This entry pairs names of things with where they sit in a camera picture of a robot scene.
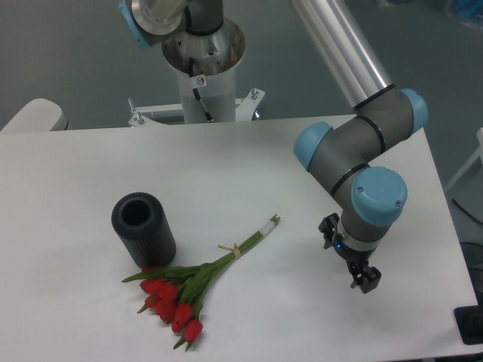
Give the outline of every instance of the black cable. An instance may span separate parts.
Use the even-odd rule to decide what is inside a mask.
[[[195,60],[193,58],[189,58],[188,75],[190,78],[193,78],[195,76]],[[198,100],[199,103],[202,105],[203,110],[205,111],[206,120],[210,123],[214,122],[213,117],[206,108],[205,103],[202,101],[202,96],[200,95],[198,88],[193,88],[193,94],[195,95],[196,100]]]
[[[454,206],[456,206],[458,209],[460,209],[465,215],[467,215],[471,220],[476,222],[478,225],[483,226],[483,221],[476,219],[471,213],[466,211],[464,207],[462,207],[460,204],[458,204],[458,201],[456,201],[454,198],[451,199],[453,202]]]

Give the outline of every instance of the bolt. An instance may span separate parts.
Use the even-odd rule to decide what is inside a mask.
[[[134,106],[134,101],[132,98],[128,98],[129,108],[131,108],[131,113],[136,113],[136,107]]]
[[[137,113],[137,123],[144,124],[144,118],[143,118],[143,115],[141,115],[140,112]]]
[[[260,92],[258,91],[258,89],[254,88],[251,90],[251,99],[252,100],[255,100],[256,98],[258,98],[258,94],[260,94]]]

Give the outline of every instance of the blue joint cap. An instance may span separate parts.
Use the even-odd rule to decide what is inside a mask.
[[[134,38],[134,41],[136,42],[137,46],[140,49],[146,49],[149,48],[149,44],[146,42],[144,39],[143,35],[139,31],[139,29],[136,26],[136,23],[134,22],[131,13],[129,12],[128,6],[126,5],[126,1],[122,1],[118,5],[119,11],[121,11],[122,18],[126,22],[126,25],[128,26],[129,32]]]
[[[294,154],[307,171],[318,145],[331,129],[332,126],[325,122],[314,123],[303,130],[295,141]]]
[[[385,167],[370,167],[355,178],[351,199],[355,211],[365,222],[379,227],[391,226],[408,199],[408,187],[397,172]]]
[[[415,90],[401,89],[401,93],[411,102],[413,107],[413,131],[411,135],[428,124],[429,111],[424,98],[422,98]]]

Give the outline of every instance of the tulip bouquet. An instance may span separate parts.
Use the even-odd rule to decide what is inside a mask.
[[[195,266],[145,268],[141,273],[124,279],[124,283],[143,280],[140,286],[149,294],[138,313],[153,308],[156,315],[165,323],[171,324],[173,332],[180,333],[184,328],[184,334],[174,345],[174,349],[187,343],[188,351],[203,329],[199,315],[210,286],[235,259],[262,241],[279,222],[280,217],[274,215],[267,224],[239,246],[235,244],[233,248],[228,248],[218,245],[230,253],[215,262]]]

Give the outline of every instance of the metal tube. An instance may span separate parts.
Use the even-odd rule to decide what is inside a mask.
[[[188,0],[132,0],[133,17],[154,35],[167,35],[180,25]]]
[[[291,0],[352,107],[392,84],[343,0]]]
[[[151,12],[163,19],[174,19],[183,13],[188,0],[146,0],[146,6]]]

